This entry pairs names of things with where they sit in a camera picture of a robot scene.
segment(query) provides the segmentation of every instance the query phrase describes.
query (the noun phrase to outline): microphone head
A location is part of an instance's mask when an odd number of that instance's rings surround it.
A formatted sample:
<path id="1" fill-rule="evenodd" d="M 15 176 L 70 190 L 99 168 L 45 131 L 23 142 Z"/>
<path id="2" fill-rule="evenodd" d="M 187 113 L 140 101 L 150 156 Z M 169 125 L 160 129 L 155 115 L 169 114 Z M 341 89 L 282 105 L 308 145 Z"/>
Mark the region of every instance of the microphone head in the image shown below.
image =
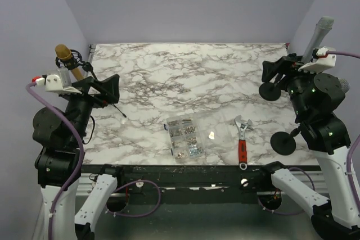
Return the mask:
<path id="1" fill-rule="evenodd" d="M 341 90 L 346 93 L 347 91 L 350 90 L 350 84 L 346 79 L 339 79 L 340 85 L 341 85 Z"/>
<path id="2" fill-rule="evenodd" d="M 321 29 L 331 30 L 334 21 L 334 18 L 330 16 L 322 16 L 316 25 Z"/>
<path id="3" fill-rule="evenodd" d="M 63 44 L 59 44 L 55 47 L 55 53 L 57 58 L 59 58 L 62 62 L 70 60 L 72 57 L 70 49 Z"/>

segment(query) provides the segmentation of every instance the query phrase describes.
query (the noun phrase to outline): gray wall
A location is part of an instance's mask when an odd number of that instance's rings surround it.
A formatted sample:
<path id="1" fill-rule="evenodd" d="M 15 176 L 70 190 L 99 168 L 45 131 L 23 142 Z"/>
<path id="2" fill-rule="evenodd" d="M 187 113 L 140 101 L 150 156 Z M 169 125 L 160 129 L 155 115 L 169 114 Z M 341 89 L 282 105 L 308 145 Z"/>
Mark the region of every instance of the gray wall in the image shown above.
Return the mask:
<path id="1" fill-rule="evenodd" d="M 322 45 L 334 47 L 337 51 L 360 53 L 360 0 L 315 0 L 291 41 L 290 51 L 302 55 L 311 39 L 315 24 L 323 15 L 334 17 L 335 22 Z M 353 142 L 360 133 L 359 72 L 359 59 L 341 56 L 337 58 L 335 68 L 329 71 L 335 76 L 347 79 L 352 86 L 336 114 L 347 125 Z M 354 164 L 359 170 L 360 153 L 354 157 Z"/>
<path id="2" fill-rule="evenodd" d="M 32 118 L 42 106 L 25 85 L 56 68 L 58 43 L 85 55 L 88 51 L 65 0 L 0 0 L 1 239 L 31 239 L 33 234 L 41 205 L 34 161 L 41 146 L 32 140 Z M 45 97 L 64 108 L 54 94 Z"/>
<path id="3" fill-rule="evenodd" d="M 289 42 L 313 0 L 66 0 L 92 43 Z"/>

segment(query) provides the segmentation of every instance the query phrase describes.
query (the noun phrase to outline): gray floor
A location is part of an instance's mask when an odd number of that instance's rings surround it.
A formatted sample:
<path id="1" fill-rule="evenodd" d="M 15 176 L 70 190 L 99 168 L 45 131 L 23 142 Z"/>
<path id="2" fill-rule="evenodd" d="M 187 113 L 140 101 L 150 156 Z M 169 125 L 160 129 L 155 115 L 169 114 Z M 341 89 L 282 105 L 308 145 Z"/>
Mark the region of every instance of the gray floor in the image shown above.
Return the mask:
<path id="1" fill-rule="evenodd" d="M 85 197 L 78 197 L 77 210 Z M 126 213 L 140 214 L 151 206 L 129 206 Z M 299 209 L 292 200 L 283 198 L 281 210 Z M 160 205 L 145 218 L 113 217 L 102 214 L 96 226 L 99 240 L 319 240 L 306 214 L 276 216 L 258 205 Z"/>

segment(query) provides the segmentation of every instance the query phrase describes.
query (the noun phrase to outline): gold microphone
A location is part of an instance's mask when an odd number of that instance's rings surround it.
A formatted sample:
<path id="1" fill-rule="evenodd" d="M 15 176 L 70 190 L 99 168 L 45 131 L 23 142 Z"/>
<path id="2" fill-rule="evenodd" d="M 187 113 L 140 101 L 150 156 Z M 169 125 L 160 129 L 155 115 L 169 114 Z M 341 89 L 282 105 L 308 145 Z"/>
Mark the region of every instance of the gold microphone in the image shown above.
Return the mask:
<path id="1" fill-rule="evenodd" d="M 76 61 L 70 49 L 63 44 L 59 44 L 55 47 L 55 53 L 60 62 L 64 64 L 67 69 L 71 71 L 77 81 L 84 79 L 78 67 L 74 67 Z"/>

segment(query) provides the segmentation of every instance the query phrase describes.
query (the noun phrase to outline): red wrench handle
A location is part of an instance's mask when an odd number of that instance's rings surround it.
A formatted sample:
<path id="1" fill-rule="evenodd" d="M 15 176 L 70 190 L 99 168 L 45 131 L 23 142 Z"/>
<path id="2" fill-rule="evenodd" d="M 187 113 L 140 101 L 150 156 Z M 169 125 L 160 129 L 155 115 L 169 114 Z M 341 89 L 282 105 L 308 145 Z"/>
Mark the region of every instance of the red wrench handle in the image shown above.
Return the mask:
<path id="1" fill-rule="evenodd" d="M 248 153 L 246 151 L 246 140 L 238 140 L 238 162 L 247 163 Z"/>

